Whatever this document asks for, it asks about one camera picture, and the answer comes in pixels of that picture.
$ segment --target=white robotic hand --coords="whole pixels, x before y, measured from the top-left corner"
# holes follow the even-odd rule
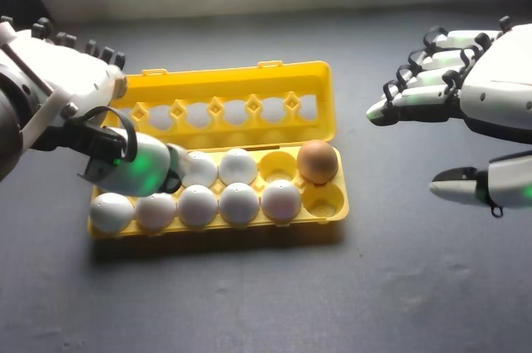
[[[457,118],[476,133],[532,144],[532,24],[512,27],[504,17],[500,29],[433,27],[367,118],[379,126]],[[493,159],[486,170],[444,171],[430,189],[450,201],[488,205],[496,217],[503,207],[532,206],[532,151]]]
[[[100,53],[94,41],[84,53],[75,45],[76,37],[64,32],[53,37],[46,18],[18,32],[11,18],[0,18],[0,180],[26,150],[63,146],[89,156],[81,177],[104,190],[131,196],[176,191],[186,151],[136,133],[126,116],[107,106],[127,90],[124,54],[109,47]],[[100,127],[107,111],[124,129]]]

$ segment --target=brown egg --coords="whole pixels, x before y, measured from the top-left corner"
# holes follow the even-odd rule
[[[305,179],[325,184],[338,172],[336,152],[325,141],[309,141],[299,150],[298,169]]]

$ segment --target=gray tabletop surface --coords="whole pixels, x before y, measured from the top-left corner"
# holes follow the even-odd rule
[[[495,219],[427,188],[444,169],[529,147],[459,120],[377,128],[365,117],[429,27],[496,29],[508,11],[70,26],[124,51],[128,73],[328,62],[351,212],[336,227],[94,243],[84,158],[28,152],[0,184],[0,351],[530,352],[532,213]]]

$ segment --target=yellow egg carton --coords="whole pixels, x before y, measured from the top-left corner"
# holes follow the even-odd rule
[[[117,109],[131,109],[135,129],[165,143],[181,145],[188,150],[200,150],[219,164],[231,148],[244,148],[255,159],[259,174],[251,184],[261,197],[264,188],[275,179],[287,179],[299,189],[303,201],[301,212],[290,223],[328,223],[344,219],[349,202],[342,161],[337,150],[338,172],[325,185],[314,185],[299,174],[296,158],[308,140],[329,141],[336,133],[333,85],[330,68],[322,61],[283,64],[281,61],[260,62],[247,68],[212,71],[167,72],[164,69],[143,71],[128,76],[127,94],[113,101]],[[316,116],[302,114],[302,100],[313,96]],[[267,99],[281,99],[285,116],[272,122],[263,116]],[[244,104],[247,120],[236,125],[228,120],[226,106],[231,101]],[[198,127],[190,122],[187,108],[203,103],[210,122]],[[150,121],[151,111],[166,105],[172,119],[170,127],[155,127]],[[104,125],[119,127],[114,115],[108,115]],[[210,187],[217,199],[225,185],[217,179]],[[173,194],[175,201],[184,188]],[[93,189],[92,199],[103,192]],[[264,226],[275,222],[259,211],[247,227]],[[221,215],[202,228],[232,228]],[[96,238],[119,238],[131,235],[153,235],[136,221],[117,234],[98,232],[88,223],[89,232]],[[179,218],[155,234],[189,231]]]

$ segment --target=robotic hand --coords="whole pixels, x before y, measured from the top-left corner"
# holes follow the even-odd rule
[[[85,53],[76,37],[41,18],[31,30],[15,32],[0,19],[0,181],[28,149],[68,147],[89,157],[80,176],[98,187],[130,196],[173,193],[188,164],[186,151],[136,133],[131,121],[110,108],[122,97],[126,58],[89,41]],[[124,129],[101,127],[107,111]]]
[[[455,31],[433,27],[425,47],[399,66],[384,85],[382,99],[367,111],[378,126],[402,120],[463,119],[474,132],[532,144],[532,24],[499,31]],[[458,203],[491,207],[532,205],[532,151],[490,161],[488,168],[449,169],[430,184],[431,192]]]

